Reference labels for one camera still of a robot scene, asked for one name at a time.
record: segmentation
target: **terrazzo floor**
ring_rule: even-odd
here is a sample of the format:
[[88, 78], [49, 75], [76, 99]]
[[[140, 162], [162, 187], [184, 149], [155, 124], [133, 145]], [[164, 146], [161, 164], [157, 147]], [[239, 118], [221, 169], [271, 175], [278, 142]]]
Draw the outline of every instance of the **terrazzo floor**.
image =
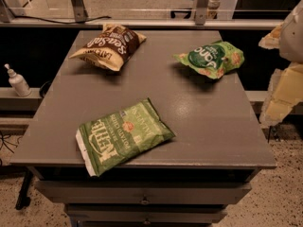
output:
[[[71, 0], [18, 0], [17, 15], [48, 19], [74, 18]], [[89, 18], [168, 19], [172, 9], [192, 8], [192, 0], [83, 0]]]
[[[213, 227], [303, 227], [303, 126], [283, 123], [277, 133], [280, 141], [272, 136], [269, 142], [277, 168], [262, 170], [252, 180], [252, 190], [237, 205], [229, 205], [227, 216]], [[22, 137], [12, 135], [6, 140], [18, 145]], [[9, 164], [10, 155], [1, 148], [4, 165]], [[35, 178], [27, 193], [30, 206], [16, 210], [22, 181], [20, 174], [0, 176], [0, 227], [71, 226], [63, 205], [50, 202], [35, 190]]]

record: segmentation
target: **pump dispenser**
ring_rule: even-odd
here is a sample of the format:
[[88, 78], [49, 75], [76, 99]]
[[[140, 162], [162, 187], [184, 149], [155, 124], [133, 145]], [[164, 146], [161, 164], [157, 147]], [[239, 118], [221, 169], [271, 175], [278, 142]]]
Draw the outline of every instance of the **pump dispenser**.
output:
[[4, 66], [8, 69], [9, 84], [16, 91], [17, 95], [28, 96], [31, 93], [31, 90], [24, 77], [17, 74], [13, 69], [10, 69], [8, 64], [5, 64]]

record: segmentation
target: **brown chip bag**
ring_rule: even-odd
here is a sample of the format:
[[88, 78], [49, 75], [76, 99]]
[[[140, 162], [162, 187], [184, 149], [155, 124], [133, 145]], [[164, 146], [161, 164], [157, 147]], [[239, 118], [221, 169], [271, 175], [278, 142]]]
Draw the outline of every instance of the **brown chip bag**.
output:
[[140, 33], [121, 25], [104, 25], [102, 33], [69, 58], [79, 58], [103, 69], [119, 71], [146, 40]]

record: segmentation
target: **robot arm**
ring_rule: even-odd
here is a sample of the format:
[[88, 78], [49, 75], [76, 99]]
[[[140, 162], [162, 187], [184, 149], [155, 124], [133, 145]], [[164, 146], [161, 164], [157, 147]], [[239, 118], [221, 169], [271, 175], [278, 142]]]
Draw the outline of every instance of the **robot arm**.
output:
[[279, 38], [280, 57], [303, 63], [303, 0], [285, 19]]

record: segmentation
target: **snack bag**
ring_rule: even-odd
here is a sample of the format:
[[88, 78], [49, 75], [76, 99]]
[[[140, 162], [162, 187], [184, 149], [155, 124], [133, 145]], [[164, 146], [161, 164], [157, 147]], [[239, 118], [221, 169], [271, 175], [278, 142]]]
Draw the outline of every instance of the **snack bag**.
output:
[[104, 25], [102, 33], [69, 58], [79, 58], [103, 69], [119, 71], [146, 40], [125, 26]]
[[100, 176], [174, 136], [147, 98], [132, 107], [81, 124], [76, 139], [89, 175]]
[[211, 79], [239, 68], [244, 62], [243, 52], [228, 42], [204, 45], [189, 53], [173, 55], [180, 63]]

